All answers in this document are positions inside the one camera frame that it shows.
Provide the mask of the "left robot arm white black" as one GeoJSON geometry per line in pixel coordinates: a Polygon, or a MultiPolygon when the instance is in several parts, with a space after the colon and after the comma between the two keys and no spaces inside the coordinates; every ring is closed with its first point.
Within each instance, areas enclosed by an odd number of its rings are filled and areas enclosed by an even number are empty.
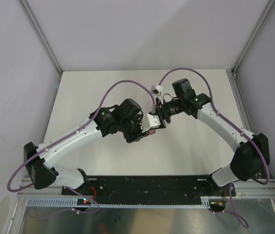
{"type": "Polygon", "coordinates": [[[60,166],[58,162],[61,159],[79,147],[109,134],[121,132],[128,143],[146,135],[141,129],[143,111],[131,98],[125,99],[120,105],[100,108],[98,113],[93,112],[90,116],[93,120],[89,125],[75,128],[63,141],[53,140],[38,146],[29,142],[24,146],[24,160],[39,154],[25,166],[35,189],[59,185],[70,187],[83,195],[90,188],[85,171],[60,166]]]}

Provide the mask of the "red pill organizer box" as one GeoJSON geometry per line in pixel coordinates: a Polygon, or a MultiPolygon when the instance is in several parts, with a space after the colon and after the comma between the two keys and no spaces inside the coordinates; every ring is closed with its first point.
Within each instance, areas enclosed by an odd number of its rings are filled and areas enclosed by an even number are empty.
{"type": "Polygon", "coordinates": [[[156,132],[156,130],[155,129],[150,129],[147,132],[148,132],[149,135],[152,135],[156,132]]]}

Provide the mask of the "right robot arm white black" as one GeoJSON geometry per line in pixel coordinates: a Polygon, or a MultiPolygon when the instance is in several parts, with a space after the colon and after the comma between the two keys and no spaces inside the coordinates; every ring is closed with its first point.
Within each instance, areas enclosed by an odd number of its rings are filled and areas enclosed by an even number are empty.
{"type": "Polygon", "coordinates": [[[237,181],[253,179],[256,173],[266,170],[270,164],[269,143],[264,134],[255,135],[251,131],[239,128],[220,115],[206,94],[197,95],[188,79],[184,78],[172,84],[175,97],[170,101],[163,98],[163,88],[153,86],[151,93],[156,99],[155,113],[162,127],[171,122],[171,116],[186,113],[213,129],[234,152],[229,165],[210,175],[207,191],[219,195],[224,186],[237,181]]]}

